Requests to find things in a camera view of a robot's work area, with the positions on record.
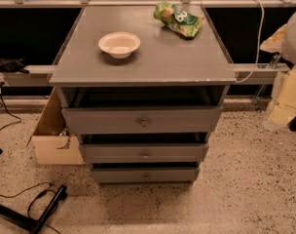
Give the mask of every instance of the bag of chips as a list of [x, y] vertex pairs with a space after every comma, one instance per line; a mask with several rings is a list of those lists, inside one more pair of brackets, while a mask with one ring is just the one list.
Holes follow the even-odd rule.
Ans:
[[188, 38], [195, 37], [204, 20], [203, 17], [188, 14], [168, 2], [156, 4], [154, 18], [163, 22], [171, 30]]

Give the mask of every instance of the gray cabinet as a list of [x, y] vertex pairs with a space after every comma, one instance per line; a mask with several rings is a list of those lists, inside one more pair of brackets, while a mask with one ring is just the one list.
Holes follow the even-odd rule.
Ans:
[[[199, 6], [186, 9], [202, 13]], [[207, 23], [188, 41], [164, 29], [153, 11], [87, 7], [69, 41], [70, 54], [50, 80], [98, 183], [196, 180], [235, 81]], [[145, 23], [145, 30], [124, 13]], [[121, 28], [141, 39], [129, 58], [113, 59], [94, 47], [104, 32]]]

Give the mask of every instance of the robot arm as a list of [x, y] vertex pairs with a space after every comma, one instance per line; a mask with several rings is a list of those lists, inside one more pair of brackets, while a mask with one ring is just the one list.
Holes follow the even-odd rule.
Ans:
[[296, 13], [289, 19], [284, 30], [282, 57], [296, 64]]

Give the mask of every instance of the terrazzo floor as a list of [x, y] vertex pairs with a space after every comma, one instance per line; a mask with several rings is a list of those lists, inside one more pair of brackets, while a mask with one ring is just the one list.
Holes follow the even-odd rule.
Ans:
[[[54, 181], [53, 189], [66, 185], [68, 197], [47, 221], [60, 233], [296, 233], [296, 132], [265, 130], [263, 113], [249, 99], [226, 100], [194, 184], [98, 186], [87, 165], [37, 165], [28, 142], [42, 108], [9, 105], [22, 122], [0, 133], [0, 193], [44, 181]], [[0, 112], [0, 127], [11, 121]], [[0, 197], [0, 204], [27, 215], [47, 187]], [[51, 198], [36, 202], [31, 215], [39, 217]], [[27, 232], [0, 218], [2, 233]], [[57, 232], [44, 227], [41, 233]]]

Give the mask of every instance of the white cable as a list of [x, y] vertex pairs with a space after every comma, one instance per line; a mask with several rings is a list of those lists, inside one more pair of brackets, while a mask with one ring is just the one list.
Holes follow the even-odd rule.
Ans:
[[[262, 10], [262, 17], [261, 17], [261, 21], [259, 24], [259, 28], [258, 28], [258, 36], [257, 36], [257, 53], [256, 53], [256, 61], [255, 64], [258, 64], [258, 59], [259, 59], [259, 49], [260, 49], [260, 41], [261, 41], [261, 33], [262, 33], [262, 27], [263, 27], [263, 23], [264, 23], [264, 17], [265, 17], [265, 10], [264, 10], [264, 6], [261, 3], [260, 0], [254, 0], [255, 2], [257, 2]], [[254, 73], [254, 71], [251, 71], [244, 79], [236, 81], [236, 83], [242, 83], [245, 82], [249, 77], [251, 77], [251, 75]]]

